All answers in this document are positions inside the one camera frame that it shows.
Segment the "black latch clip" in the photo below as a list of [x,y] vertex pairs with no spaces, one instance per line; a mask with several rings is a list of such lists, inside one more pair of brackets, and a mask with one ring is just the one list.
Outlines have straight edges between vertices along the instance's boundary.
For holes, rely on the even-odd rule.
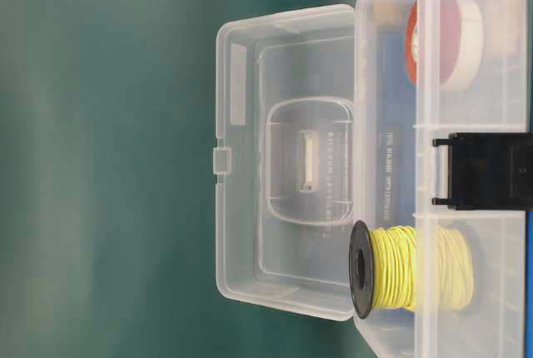
[[453,133],[433,146],[448,146],[448,198],[434,198],[434,205],[533,209],[533,133]]

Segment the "wire coil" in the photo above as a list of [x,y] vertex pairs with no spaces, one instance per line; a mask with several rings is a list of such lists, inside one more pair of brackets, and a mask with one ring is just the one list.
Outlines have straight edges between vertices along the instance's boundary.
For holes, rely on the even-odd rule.
[[[475,289],[471,250],[457,229],[438,229],[438,305],[460,311]],[[350,244],[350,285],[357,315],[416,309],[416,231],[395,226],[369,231],[357,222]]]

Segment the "plastic container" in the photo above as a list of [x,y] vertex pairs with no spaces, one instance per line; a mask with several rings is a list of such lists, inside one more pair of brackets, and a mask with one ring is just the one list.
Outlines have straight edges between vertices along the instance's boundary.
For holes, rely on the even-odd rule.
[[353,8],[225,25],[217,37],[217,284],[224,296],[352,316]]
[[[223,27],[214,153],[222,294],[345,320],[354,315],[353,221],[414,226],[416,311],[356,318],[371,348],[380,357],[522,356],[526,215],[433,206],[446,195],[447,151],[431,142],[526,130],[526,3],[358,0],[355,12],[323,7]],[[329,201],[340,204],[326,214]],[[459,230],[472,254],[476,289],[461,312],[435,298],[440,227]]]
[[[456,91],[445,87],[442,76],[446,44],[455,36],[450,30],[455,14],[444,8],[445,1],[358,0],[356,5],[354,216],[369,227],[415,226],[418,248],[415,314],[374,312],[364,321],[356,318],[356,326],[382,357],[522,356],[525,213],[433,206],[432,197],[446,195],[447,150],[431,142],[453,132],[526,131],[527,0],[462,0],[481,13],[484,37],[480,52],[467,44],[470,56],[462,59],[461,69],[475,76]],[[415,2],[419,40],[414,126],[391,126],[384,118],[399,111],[406,115],[397,104],[410,101],[411,89],[405,60],[390,59],[390,51],[401,44],[396,38],[405,41]],[[465,26],[461,31],[469,32]],[[404,57],[410,47],[404,44],[397,56]],[[476,54],[481,56],[477,66],[471,63]],[[391,93],[404,97],[391,98]],[[413,207],[406,198],[412,197],[416,206],[410,216]],[[458,229],[470,245],[476,291],[463,312],[443,310],[433,298],[440,276],[438,226]]]

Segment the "tape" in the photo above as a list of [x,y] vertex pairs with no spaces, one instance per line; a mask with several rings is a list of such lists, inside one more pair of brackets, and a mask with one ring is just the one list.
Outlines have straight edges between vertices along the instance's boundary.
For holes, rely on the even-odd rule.
[[[406,29],[406,69],[416,84],[419,61],[418,7]],[[463,92],[476,78],[485,43],[483,18],[473,0],[441,0],[440,82],[442,92]]]

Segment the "green backdrop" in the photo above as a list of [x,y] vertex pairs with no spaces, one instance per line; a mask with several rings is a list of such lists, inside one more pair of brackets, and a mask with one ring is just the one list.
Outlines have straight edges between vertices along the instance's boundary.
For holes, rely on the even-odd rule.
[[365,357],[215,285],[215,35],[356,0],[0,0],[0,356]]

